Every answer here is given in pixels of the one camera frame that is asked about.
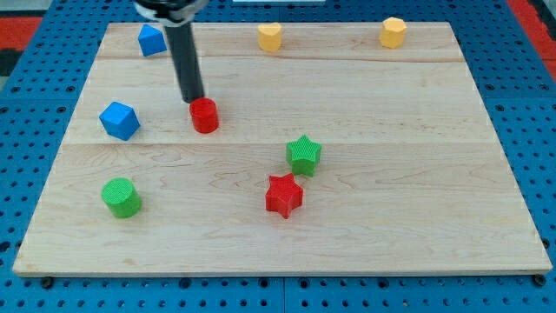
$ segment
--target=yellow block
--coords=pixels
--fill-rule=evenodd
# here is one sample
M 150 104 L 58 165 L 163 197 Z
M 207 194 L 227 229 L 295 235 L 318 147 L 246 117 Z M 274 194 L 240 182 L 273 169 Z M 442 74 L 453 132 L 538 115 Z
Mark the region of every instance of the yellow block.
M 387 48 L 398 48 L 406 35 L 406 23 L 397 17 L 389 17 L 382 22 L 381 44 Z
M 259 47 L 268 52 L 276 52 L 281 47 L 280 23 L 259 25 Z

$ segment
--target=green star-shaped block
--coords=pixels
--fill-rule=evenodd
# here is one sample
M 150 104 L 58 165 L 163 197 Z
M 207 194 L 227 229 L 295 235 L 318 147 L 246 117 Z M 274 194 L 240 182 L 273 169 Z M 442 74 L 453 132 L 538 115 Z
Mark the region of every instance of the green star-shaped block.
M 305 135 L 286 145 L 286 160 L 292 166 L 294 175 L 314 175 L 314 168 L 321 161 L 321 145 L 314 143 Z

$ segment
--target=red cylinder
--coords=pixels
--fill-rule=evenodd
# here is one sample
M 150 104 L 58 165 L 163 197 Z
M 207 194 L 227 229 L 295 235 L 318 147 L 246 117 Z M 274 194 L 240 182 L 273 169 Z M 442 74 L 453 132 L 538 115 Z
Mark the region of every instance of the red cylinder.
M 193 127 L 202 134 L 208 134 L 218 128 L 218 110 L 216 103 L 209 98 L 198 98 L 189 105 L 189 114 Z

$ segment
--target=star-shaped block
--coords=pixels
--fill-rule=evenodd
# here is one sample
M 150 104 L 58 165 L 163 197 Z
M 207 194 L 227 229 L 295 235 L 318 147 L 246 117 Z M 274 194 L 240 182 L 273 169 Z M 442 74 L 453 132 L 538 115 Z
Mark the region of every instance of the star-shaped block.
M 292 210 L 303 204 L 303 188 L 294 180 L 294 174 L 271 176 L 266 200 L 267 211 L 278 212 L 288 218 Z
M 312 142 L 306 135 L 288 143 L 286 160 L 292 166 L 292 173 L 314 176 L 314 168 L 321 161 L 321 148 L 320 144 Z

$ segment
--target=green cylinder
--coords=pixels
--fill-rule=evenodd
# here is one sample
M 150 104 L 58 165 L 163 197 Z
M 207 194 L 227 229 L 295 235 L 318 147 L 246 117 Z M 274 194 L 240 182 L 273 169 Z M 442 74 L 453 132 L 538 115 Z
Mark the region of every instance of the green cylinder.
M 115 217 L 131 217 L 141 208 L 141 198 L 127 178 L 114 178 L 103 187 L 103 201 Z

